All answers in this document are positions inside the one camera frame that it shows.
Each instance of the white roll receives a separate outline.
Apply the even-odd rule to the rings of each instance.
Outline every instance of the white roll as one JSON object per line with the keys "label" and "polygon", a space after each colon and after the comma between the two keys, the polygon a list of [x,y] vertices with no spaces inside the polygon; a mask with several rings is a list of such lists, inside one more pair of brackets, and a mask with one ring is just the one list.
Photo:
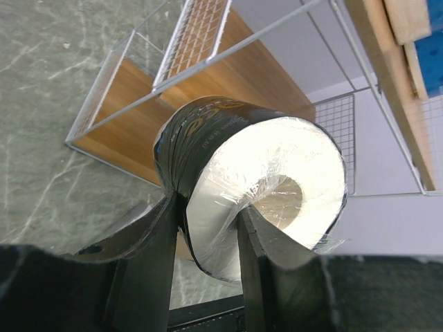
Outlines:
{"label": "white roll", "polygon": [[322,129],[294,117],[252,124],[215,151],[189,199],[195,259],[214,277],[239,281],[233,219],[241,209],[255,204],[285,234],[313,248],[337,220],[345,196],[342,156]]}

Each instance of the wooden board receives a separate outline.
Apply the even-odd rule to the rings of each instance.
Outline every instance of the wooden board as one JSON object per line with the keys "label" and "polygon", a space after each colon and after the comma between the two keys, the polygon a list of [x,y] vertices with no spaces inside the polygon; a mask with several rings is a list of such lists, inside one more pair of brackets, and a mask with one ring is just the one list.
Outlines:
{"label": "wooden board", "polygon": [[[232,12],[221,49],[251,33],[238,14]],[[124,59],[94,124],[149,94],[152,83],[151,77]],[[159,185],[152,154],[158,131],[176,109],[205,95],[224,95],[315,120],[313,104],[268,50],[255,43],[252,48],[241,50],[229,60],[165,91],[160,98],[148,100],[75,139],[73,145]]]}
{"label": "wooden board", "polygon": [[427,0],[384,0],[399,45],[431,35]]}
{"label": "wooden board", "polygon": [[[124,59],[95,123],[147,95],[151,89],[152,79],[134,63]],[[86,136],[75,139],[73,145],[159,185],[152,148],[161,126],[173,113],[174,109],[158,100],[148,100]]]}
{"label": "wooden board", "polygon": [[395,41],[383,0],[345,0],[345,3],[423,184],[428,190],[435,190],[422,104],[415,97],[404,50]]}
{"label": "wooden board", "polygon": [[404,52],[406,54],[406,59],[408,60],[408,67],[410,76],[412,77],[415,91],[420,100],[427,100],[428,92],[424,85],[422,70],[420,68],[420,63],[418,61],[417,50],[415,49],[414,43],[404,44]]}
{"label": "wooden board", "polygon": [[[252,34],[237,12],[231,10],[219,52]],[[161,99],[179,108],[205,95],[223,95],[315,120],[313,104],[260,41],[165,91]]]}

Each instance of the wrapped roll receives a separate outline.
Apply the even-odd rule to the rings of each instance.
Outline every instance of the wrapped roll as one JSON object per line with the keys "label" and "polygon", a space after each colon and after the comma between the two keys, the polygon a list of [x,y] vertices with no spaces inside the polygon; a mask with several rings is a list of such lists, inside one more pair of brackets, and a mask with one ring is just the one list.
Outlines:
{"label": "wrapped roll", "polygon": [[346,201],[345,164],[316,124],[223,97],[179,109],[154,146],[166,194],[178,192],[183,232],[197,265],[240,280],[235,217],[254,204],[264,218],[314,248]]}

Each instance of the wire mesh panel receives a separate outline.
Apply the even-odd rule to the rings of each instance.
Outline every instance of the wire mesh panel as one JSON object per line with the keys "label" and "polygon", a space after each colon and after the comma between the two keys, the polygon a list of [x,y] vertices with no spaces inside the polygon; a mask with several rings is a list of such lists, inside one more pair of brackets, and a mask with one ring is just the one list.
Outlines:
{"label": "wire mesh panel", "polygon": [[66,141],[70,141],[74,137],[80,135],[83,131],[88,129],[93,122],[133,36],[134,31],[109,52],[77,118],[75,119]]}
{"label": "wire mesh panel", "polygon": [[134,29],[135,35],[127,51],[127,58],[152,78],[159,72],[182,10],[182,1],[164,1]]}
{"label": "wire mesh panel", "polygon": [[154,88],[205,59],[215,56],[230,0],[187,0],[172,35]]}
{"label": "wire mesh panel", "polygon": [[443,194],[443,95],[423,103],[424,117],[433,161],[433,177],[437,188],[430,194]]}
{"label": "wire mesh panel", "polygon": [[355,193],[354,95],[316,105],[316,122],[341,148],[347,170],[347,192]]}

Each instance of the marble floor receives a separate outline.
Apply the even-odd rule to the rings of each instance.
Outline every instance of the marble floor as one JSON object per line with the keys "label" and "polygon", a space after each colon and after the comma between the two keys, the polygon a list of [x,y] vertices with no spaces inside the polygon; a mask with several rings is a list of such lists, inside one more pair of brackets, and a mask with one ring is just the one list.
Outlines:
{"label": "marble floor", "polygon": [[[106,54],[160,2],[0,0],[1,243],[75,252],[138,203],[162,197],[64,144]],[[241,291],[192,262],[175,267],[173,308]]]}

